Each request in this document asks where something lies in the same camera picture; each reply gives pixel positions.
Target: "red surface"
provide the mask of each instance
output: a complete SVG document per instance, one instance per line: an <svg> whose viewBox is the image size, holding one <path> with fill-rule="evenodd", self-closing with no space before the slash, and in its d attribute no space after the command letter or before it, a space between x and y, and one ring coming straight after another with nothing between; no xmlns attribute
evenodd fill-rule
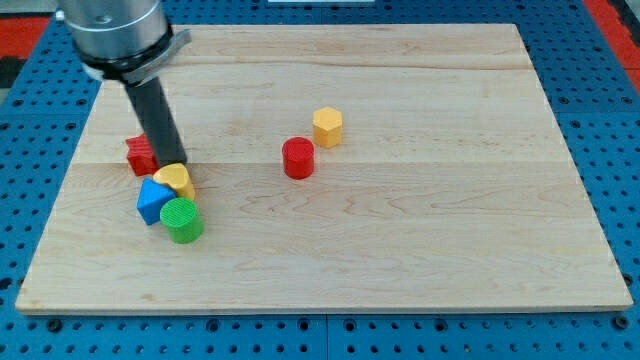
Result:
<svg viewBox="0 0 640 360"><path fill-rule="evenodd" d="M127 139L125 142L129 147L127 160L136 176L152 175L158 171L158 162L145 134Z"/></svg>
<svg viewBox="0 0 640 360"><path fill-rule="evenodd" d="M584 0L600 31L616 54L618 61L627 71L637 91L640 91L640 48L631 39L631 33L620 22L618 11L607 0Z"/></svg>
<svg viewBox="0 0 640 360"><path fill-rule="evenodd" d="M0 19L0 58L26 60L49 24L48 17Z"/></svg>
<svg viewBox="0 0 640 360"><path fill-rule="evenodd" d="M294 137L282 146L284 173L292 179L300 180L313 173L313 144L311 141Z"/></svg>

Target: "yellow block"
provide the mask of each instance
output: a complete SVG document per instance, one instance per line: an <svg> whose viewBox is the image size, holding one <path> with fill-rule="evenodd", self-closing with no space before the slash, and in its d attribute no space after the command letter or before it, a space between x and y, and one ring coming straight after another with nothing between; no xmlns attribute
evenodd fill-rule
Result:
<svg viewBox="0 0 640 360"><path fill-rule="evenodd" d="M191 201L196 198L196 190L193 188L189 172L183 164L177 163L162 167L153 174L153 181L172 188L178 197Z"/></svg>
<svg viewBox="0 0 640 360"><path fill-rule="evenodd" d="M313 142L324 148L342 143L342 113L324 107L313 113Z"/></svg>

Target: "wooden board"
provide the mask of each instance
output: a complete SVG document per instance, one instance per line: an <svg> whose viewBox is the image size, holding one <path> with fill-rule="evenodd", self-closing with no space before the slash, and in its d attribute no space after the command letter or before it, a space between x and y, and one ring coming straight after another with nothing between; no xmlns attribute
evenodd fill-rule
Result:
<svg viewBox="0 0 640 360"><path fill-rule="evenodd" d="M124 91L98 96L26 314L483 313L632 304L513 25L209 26L162 74L205 234L144 225ZM344 144L303 181L312 112Z"/></svg>

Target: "red cylinder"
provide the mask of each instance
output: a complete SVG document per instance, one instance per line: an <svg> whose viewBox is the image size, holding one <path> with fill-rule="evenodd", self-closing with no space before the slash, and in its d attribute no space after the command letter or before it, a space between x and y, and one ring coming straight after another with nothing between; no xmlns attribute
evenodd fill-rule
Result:
<svg viewBox="0 0 640 360"><path fill-rule="evenodd" d="M292 179L300 180L313 173L313 143L294 137L282 145L284 173Z"/></svg>

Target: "plastic block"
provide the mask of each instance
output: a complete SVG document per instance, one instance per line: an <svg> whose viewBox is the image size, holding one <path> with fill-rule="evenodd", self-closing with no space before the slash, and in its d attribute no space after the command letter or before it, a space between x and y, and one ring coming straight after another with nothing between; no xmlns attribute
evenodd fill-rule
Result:
<svg viewBox="0 0 640 360"><path fill-rule="evenodd" d="M198 207L187 198L177 198L167 202L160 211L160 219L166 226L171 240L177 244L193 242L204 231Z"/></svg>
<svg viewBox="0 0 640 360"><path fill-rule="evenodd" d="M162 206L175 198L176 194L171 189L146 178L142 181L140 195L138 195L138 212L147 225L153 225L160 221Z"/></svg>
<svg viewBox="0 0 640 360"><path fill-rule="evenodd" d="M127 139L125 142L129 147L127 160L136 176L152 175L158 171L156 157L145 134Z"/></svg>
<svg viewBox="0 0 640 360"><path fill-rule="evenodd" d="M191 201L196 199L196 190L191 183L189 172L181 163L163 166L153 174L153 181L172 188L178 197Z"/></svg>
<svg viewBox="0 0 640 360"><path fill-rule="evenodd" d="M313 113L313 142L324 148L342 143L342 113L324 107Z"/></svg>
<svg viewBox="0 0 640 360"><path fill-rule="evenodd" d="M311 141L294 137L282 146L284 173L292 179L300 180L313 173L314 148Z"/></svg>

